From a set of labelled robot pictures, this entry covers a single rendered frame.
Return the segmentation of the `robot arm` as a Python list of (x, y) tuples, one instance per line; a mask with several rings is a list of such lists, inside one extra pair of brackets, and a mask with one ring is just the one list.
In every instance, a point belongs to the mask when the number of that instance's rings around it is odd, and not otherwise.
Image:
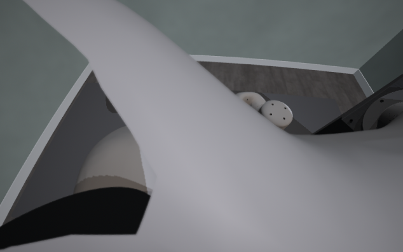
[(23, 1), (126, 126), (92, 148), (73, 195), (0, 226), (0, 252), (403, 252), (403, 90), (363, 131), (289, 134), (286, 104), (235, 95), (119, 1)]

